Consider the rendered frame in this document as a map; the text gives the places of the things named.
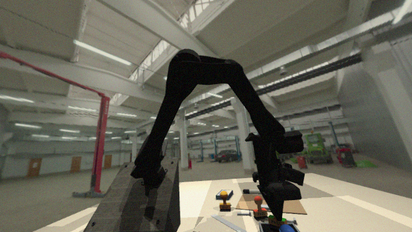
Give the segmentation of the red rubber stamp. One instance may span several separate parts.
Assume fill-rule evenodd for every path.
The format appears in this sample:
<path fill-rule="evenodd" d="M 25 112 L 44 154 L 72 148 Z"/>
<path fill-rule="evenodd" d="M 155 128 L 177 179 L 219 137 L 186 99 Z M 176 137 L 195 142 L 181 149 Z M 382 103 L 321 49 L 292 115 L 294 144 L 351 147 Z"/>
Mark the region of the red rubber stamp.
<path fill-rule="evenodd" d="M 256 196 L 254 198 L 255 203 L 258 206 L 258 209 L 253 210 L 254 212 L 254 218 L 255 220 L 262 220 L 262 219 L 268 219 L 268 212 L 265 208 L 261 208 L 261 205 L 263 203 L 263 200 L 260 196 Z"/>

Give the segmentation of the white marker with black cap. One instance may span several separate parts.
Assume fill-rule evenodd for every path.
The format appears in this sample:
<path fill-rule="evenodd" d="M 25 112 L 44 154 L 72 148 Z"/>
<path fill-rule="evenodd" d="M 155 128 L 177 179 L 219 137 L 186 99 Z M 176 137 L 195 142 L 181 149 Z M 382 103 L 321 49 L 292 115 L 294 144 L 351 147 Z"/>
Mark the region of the white marker with black cap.
<path fill-rule="evenodd" d="M 247 190 L 247 189 L 244 189 L 243 193 L 244 194 L 252 194 L 252 193 L 261 194 L 259 190 Z"/>

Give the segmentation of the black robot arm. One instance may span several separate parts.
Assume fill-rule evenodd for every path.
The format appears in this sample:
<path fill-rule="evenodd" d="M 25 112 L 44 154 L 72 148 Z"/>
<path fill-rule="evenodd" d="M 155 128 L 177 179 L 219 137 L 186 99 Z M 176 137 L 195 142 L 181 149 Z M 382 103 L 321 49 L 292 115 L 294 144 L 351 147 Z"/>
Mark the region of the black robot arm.
<path fill-rule="evenodd" d="M 152 130 L 144 141 L 132 169 L 131 176 L 143 178 L 141 185 L 159 188 L 167 168 L 160 164 L 168 141 L 165 137 L 179 107 L 199 85 L 229 84 L 250 114 L 259 135 L 250 133 L 246 142 L 253 142 L 256 157 L 297 153 L 304 150 L 302 134 L 298 130 L 285 132 L 284 127 L 265 108 L 262 100 L 234 60 L 199 56 L 191 49 L 180 50 L 170 61 L 165 96 Z M 279 181 L 288 180 L 303 186 L 305 173 L 288 163 L 279 164 Z"/>

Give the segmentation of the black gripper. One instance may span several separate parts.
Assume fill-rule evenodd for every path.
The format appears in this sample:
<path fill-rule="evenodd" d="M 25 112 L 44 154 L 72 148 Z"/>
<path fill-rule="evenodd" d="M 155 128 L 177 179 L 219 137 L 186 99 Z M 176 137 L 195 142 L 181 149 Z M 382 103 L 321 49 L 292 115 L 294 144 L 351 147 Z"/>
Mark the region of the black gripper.
<path fill-rule="evenodd" d="M 265 199 L 266 204 L 271 210 L 276 220 L 282 221 L 283 204 L 287 200 L 300 200 L 300 189 L 291 182 L 284 180 L 279 181 L 279 164 L 280 159 L 277 155 L 266 157 L 255 157 L 254 163 L 257 172 L 252 174 L 252 179 L 256 183 L 259 181 L 257 188 Z"/>

